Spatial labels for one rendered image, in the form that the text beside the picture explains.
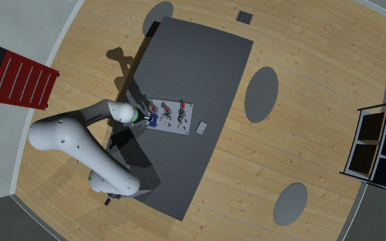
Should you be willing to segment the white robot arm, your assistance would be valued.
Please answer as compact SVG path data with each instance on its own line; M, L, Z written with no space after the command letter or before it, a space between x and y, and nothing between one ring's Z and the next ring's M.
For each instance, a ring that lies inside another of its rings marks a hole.
M130 103L104 99L86 108L37 120L29 128L28 139L32 147L40 151L64 151L91 168L89 185L94 191L108 194L104 203L107 206L114 198L120 200L121 195L135 194L140 180L134 171L109 154L87 129L106 118L130 122L133 126L141 120L142 112Z

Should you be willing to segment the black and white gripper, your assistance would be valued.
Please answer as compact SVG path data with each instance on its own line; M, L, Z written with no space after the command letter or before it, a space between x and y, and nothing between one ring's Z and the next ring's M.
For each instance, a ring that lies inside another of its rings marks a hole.
M152 121L153 120L153 117L150 117L150 116L145 116L143 113L142 113L142 118L141 118L141 121L144 120L144 121Z

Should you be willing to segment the blue rectangular block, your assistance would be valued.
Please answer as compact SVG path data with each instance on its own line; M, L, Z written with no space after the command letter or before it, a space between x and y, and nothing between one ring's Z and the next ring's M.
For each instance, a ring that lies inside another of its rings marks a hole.
M152 114L151 117L153 117L153 120L150 121L149 126L151 126L151 127L156 127L157 115L153 115L153 114Z

